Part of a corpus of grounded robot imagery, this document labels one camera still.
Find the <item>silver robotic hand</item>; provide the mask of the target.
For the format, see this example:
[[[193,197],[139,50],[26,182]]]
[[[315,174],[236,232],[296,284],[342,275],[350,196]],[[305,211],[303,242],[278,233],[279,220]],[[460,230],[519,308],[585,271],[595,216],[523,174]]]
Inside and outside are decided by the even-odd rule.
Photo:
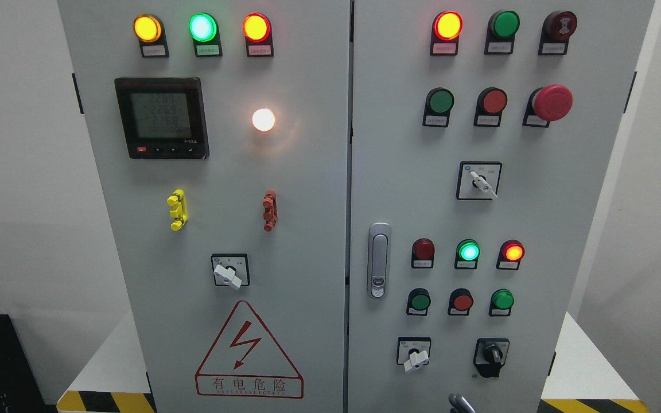
[[[451,393],[448,401],[451,405],[450,413],[476,413],[476,410],[462,394]]]

